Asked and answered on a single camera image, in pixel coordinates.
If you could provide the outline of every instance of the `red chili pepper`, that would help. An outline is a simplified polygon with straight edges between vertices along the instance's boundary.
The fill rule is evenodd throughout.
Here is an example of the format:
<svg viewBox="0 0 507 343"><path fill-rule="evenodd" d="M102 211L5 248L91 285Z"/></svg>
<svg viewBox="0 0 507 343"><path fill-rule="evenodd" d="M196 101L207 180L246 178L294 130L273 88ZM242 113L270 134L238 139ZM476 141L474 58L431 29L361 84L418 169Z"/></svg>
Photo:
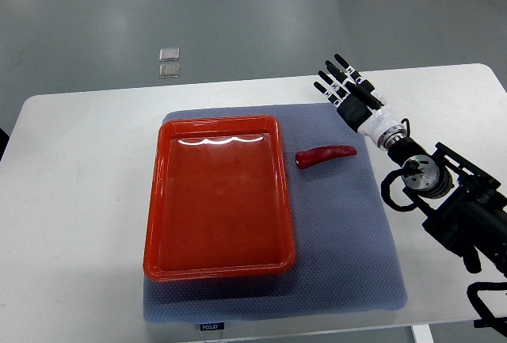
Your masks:
<svg viewBox="0 0 507 343"><path fill-rule="evenodd" d="M350 155L356 154L356 148L349 145L316 147L308 151L298 151L295 155L295 164L300 169L306 169L307 167L317 165L318 163L327 161L329 159L348 157Z"/></svg>

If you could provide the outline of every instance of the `small square object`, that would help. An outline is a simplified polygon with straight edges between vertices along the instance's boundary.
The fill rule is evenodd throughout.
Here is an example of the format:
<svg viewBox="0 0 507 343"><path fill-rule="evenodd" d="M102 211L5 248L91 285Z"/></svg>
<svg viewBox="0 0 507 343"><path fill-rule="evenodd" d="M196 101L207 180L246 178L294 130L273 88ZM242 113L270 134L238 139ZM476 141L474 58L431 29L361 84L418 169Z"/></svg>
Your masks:
<svg viewBox="0 0 507 343"><path fill-rule="evenodd" d="M160 65L160 78L177 78L178 76L180 76L180 63Z"/></svg>
<svg viewBox="0 0 507 343"><path fill-rule="evenodd" d="M166 60L178 60L180 58L180 48L161 48L158 60L165 62Z"/></svg>

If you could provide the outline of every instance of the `concrete floor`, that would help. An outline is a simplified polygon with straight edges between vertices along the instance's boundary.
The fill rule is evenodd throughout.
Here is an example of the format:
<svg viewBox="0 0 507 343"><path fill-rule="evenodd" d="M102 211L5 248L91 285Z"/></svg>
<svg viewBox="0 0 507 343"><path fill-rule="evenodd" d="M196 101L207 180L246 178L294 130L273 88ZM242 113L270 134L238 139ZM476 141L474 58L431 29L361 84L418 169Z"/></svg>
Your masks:
<svg viewBox="0 0 507 343"><path fill-rule="evenodd" d="M484 63L507 88L506 41L506 0L0 0L0 128L37 94L316 74L334 52L362 71ZM181 49L179 78L158 77L164 47ZM437 343L505 341L471 322L432 331Z"/></svg>

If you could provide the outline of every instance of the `red tray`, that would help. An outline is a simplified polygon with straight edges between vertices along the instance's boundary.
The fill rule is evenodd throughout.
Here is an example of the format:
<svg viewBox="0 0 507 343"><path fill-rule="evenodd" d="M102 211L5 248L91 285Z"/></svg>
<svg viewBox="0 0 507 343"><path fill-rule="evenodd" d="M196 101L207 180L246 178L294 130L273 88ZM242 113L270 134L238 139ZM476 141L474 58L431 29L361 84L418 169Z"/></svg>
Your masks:
<svg viewBox="0 0 507 343"><path fill-rule="evenodd" d="M148 278L277 274L294 261L276 119L243 116L162 125L144 251Z"/></svg>

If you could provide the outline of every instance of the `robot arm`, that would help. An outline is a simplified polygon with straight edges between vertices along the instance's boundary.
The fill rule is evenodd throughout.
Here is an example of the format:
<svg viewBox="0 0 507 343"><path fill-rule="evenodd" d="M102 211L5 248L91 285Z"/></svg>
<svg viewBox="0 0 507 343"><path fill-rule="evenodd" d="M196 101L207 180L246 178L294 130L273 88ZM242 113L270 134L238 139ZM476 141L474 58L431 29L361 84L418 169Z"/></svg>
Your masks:
<svg viewBox="0 0 507 343"><path fill-rule="evenodd" d="M427 216L422 224L425 230L447 250L462 257L469 272L481 271L477 252L480 250L507 276L507 213L503 210L507 198L497 190L500 182L442 143L436 145L433 154L428 154L410 138L408 120L404 120L405 124L398 122L383 95L341 56L336 54L334 58L345 72L328 60L329 74L318 72L325 85L315 82L314 86L336 107L351 129L372 139L400 166L381 184L383 201L399 212L419 208ZM450 171L457 174L456 186ZM399 177L412 204L400 206L391 199L391 184ZM437 209L423 200L447 195ZM506 285L494 287L507 289ZM489 290L491 286L472 284L468 296L479 315L507 337L507 325L499 322L477 296L479 290Z"/></svg>

